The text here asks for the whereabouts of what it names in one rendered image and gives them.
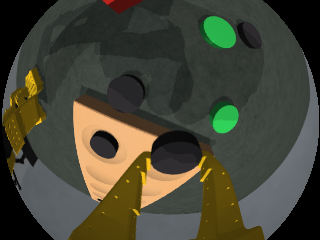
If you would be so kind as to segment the green disc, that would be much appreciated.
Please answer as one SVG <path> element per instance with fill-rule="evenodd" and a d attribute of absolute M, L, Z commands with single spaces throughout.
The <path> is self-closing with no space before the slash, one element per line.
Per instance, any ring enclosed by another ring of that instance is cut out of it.
<path fill-rule="evenodd" d="M 227 101 L 222 101 L 212 108 L 209 121 L 216 132 L 226 133 L 236 125 L 238 117 L 237 108 Z"/>
<path fill-rule="evenodd" d="M 209 45 L 218 49 L 231 48 L 236 42 L 233 28 L 220 17 L 206 18 L 200 24 L 200 33 Z"/>

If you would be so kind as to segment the red block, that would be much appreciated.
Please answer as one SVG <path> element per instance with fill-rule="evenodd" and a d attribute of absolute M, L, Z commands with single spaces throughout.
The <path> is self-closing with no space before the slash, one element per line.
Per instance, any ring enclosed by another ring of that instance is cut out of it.
<path fill-rule="evenodd" d="M 142 0 L 103 0 L 103 1 L 118 14 L 142 2 Z"/>

